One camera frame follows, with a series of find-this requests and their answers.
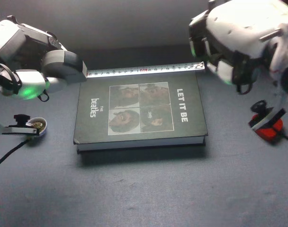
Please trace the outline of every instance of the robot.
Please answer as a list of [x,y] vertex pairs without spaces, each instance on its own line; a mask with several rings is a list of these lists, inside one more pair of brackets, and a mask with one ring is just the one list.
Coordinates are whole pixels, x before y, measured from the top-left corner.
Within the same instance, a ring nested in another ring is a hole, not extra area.
[[[14,16],[0,22],[0,92],[4,96],[21,100],[38,97],[46,102],[49,93],[86,80],[83,60],[67,51],[53,33],[20,24]],[[0,135],[38,136],[39,129],[26,124],[29,118],[20,114],[15,115],[17,125],[4,127],[0,123]]]
[[282,128],[283,106],[288,97],[288,5],[280,0],[231,0],[191,20],[189,42],[194,57],[207,61],[208,69],[227,84],[248,94],[257,77],[267,69],[277,86],[277,104],[266,108],[264,100],[251,110],[257,115],[249,122],[263,139],[265,130]]

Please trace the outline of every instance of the book cover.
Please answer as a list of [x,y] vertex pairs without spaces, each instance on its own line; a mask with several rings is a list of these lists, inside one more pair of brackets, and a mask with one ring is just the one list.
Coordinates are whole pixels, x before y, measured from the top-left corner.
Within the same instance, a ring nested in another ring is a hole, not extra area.
[[88,79],[80,88],[74,132],[78,151],[203,142],[207,127],[197,74]]

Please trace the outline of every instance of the ruler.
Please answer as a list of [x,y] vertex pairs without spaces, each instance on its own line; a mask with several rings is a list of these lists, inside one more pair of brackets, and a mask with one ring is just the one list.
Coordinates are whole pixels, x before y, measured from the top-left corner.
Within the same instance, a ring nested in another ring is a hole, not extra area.
[[115,76],[197,71],[197,70],[205,70],[204,62],[173,64],[173,65],[156,65],[156,66],[133,67],[122,69],[89,70],[87,78],[115,77]]

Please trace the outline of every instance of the book title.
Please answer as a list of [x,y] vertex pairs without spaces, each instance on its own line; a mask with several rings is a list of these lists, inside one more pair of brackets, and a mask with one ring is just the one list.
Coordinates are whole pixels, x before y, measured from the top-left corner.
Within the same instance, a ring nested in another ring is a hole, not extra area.
[[188,122],[188,117],[187,117],[187,112],[186,112],[186,104],[185,104],[185,97],[184,97],[184,93],[182,92],[183,89],[178,89],[178,97],[179,100],[181,101],[181,103],[179,103],[180,105],[180,110],[181,112],[181,120],[182,122]]
[[96,117],[97,112],[103,112],[103,106],[100,108],[98,107],[98,100],[99,98],[92,98],[91,105],[90,105],[90,117]]

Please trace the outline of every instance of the black book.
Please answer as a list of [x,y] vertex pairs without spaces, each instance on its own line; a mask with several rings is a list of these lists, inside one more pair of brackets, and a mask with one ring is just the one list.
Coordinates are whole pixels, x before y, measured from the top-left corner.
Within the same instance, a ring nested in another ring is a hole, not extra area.
[[198,73],[88,79],[79,95],[74,132],[78,152],[203,144],[207,127]]

